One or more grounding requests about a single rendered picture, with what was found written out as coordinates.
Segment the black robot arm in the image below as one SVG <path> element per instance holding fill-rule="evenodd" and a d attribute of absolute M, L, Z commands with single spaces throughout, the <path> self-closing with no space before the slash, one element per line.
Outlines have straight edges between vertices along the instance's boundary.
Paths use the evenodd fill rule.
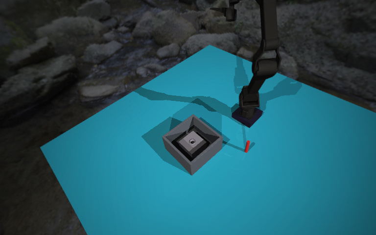
<path fill-rule="evenodd" d="M 253 56 L 253 77 L 249 85 L 243 86 L 239 94 L 239 107 L 242 109 L 239 115 L 249 120 L 256 114 L 255 107 L 259 107 L 259 89 L 266 79 L 278 72 L 282 60 L 279 53 L 276 0 L 256 0 L 256 2 L 260 6 L 262 40 L 260 48 Z M 275 50 L 276 58 L 260 59 L 264 51 L 268 50 Z"/>

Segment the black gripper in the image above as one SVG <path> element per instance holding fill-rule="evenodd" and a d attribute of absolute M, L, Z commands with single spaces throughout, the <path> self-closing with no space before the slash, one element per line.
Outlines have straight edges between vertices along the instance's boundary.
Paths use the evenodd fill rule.
<path fill-rule="evenodd" d="M 226 17 L 226 21 L 233 22 L 236 20 L 237 17 L 237 10 L 235 9 L 235 5 L 229 4 L 229 8 L 210 8 L 210 10 L 219 11 L 224 14 Z"/>

